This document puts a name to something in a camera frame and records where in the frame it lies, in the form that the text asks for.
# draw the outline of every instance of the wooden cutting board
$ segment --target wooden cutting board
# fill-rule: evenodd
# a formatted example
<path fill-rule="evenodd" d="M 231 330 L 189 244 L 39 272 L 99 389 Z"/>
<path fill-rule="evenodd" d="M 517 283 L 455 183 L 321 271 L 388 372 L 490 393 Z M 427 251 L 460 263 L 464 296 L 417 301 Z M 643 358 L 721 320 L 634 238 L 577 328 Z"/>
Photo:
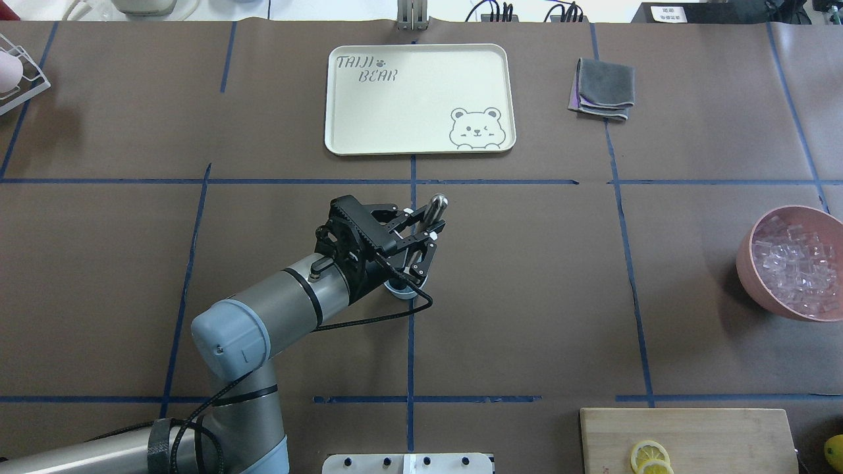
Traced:
<path fill-rule="evenodd" d="M 631 474 L 630 450 L 652 439 L 675 474 L 798 474 L 784 410 L 583 408 L 585 474 Z"/>

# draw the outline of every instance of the table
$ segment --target table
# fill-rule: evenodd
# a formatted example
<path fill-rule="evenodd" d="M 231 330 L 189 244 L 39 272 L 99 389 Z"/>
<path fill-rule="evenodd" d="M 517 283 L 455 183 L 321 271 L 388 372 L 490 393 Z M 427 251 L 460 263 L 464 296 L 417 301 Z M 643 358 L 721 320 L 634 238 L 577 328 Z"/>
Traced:
<path fill-rule="evenodd" d="M 54 85 L 0 117 L 0 455 L 184 417 L 209 390 L 195 315 L 312 251 L 333 197 L 418 206 L 443 192 L 433 308 L 277 358 L 293 471 L 408 450 L 578 471 L 580 407 L 781 407 L 811 472 L 830 472 L 819 446 L 843 431 L 843 326 L 766 313 L 734 257 L 770 208 L 843 213 L 843 30 L 2 28 Z M 325 149 L 328 53 L 413 41 L 507 51 L 510 152 Z M 627 123 L 566 109 L 579 57 L 637 68 Z M 379 291 L 338 320 L 404 308 Z"/>

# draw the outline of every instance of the lemon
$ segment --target lemon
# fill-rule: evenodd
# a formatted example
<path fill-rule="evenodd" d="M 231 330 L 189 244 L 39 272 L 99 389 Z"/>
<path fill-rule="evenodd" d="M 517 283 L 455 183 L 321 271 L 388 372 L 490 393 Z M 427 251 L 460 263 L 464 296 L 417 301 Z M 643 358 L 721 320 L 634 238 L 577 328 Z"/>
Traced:
<path fill-rule="evenodd" d="M 630 465 L 632 466 L 633 472 L 639 474 L 639 466 L 643 466 L 647 461 L 651 460 L 663 461 L 664 464 L 670 467 L 670 456 L 668 456 L 668 451 L 659 443 L 651 439 L 645 439 L 632 447 L 632 451 L 630 452 Z M 653 471 L 652 474 L 657 474 L 659 472 L 660 471 Z"/>
<path fill-rule="evenodd" d="M 674 474 L 674 469 L 667 462 L 651 459 L 640 465 L 636 474 Z"/>
<path fill-rule="evenodd" d="M 837 472 L 843 472 L 843 434 L 829 438 L 823 446 L 823 452 L 831 467 Z"/>

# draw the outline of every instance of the bear face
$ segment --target bear face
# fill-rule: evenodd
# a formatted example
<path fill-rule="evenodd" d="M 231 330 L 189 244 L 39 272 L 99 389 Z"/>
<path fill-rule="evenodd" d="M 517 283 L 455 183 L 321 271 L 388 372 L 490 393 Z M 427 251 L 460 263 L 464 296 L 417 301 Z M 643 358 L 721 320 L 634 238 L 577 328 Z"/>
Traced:
<path fill-rule="evenodd" d="M 489 107 L 482 112 L 468 112 L 454 109 L 451 112 L 454 128 L 451 129 L 451 142 L 462 149 L 501 149 L 501 143 L 507 134 L 501 128 L 501 112 Z"/>

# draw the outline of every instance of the bowl of ice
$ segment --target bowl of ice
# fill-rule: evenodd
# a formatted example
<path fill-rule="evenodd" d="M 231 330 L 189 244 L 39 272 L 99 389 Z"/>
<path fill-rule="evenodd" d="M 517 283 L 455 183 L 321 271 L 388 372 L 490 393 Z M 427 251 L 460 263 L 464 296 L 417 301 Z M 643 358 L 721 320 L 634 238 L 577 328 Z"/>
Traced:
<path fill-rule="evenodd" d="M 837 254 L 843 223 L 805 206 L 769 211 L 738 252 L 738 276 L 749 296 L 771 313 L 794 320 L 843 320 Z"/>

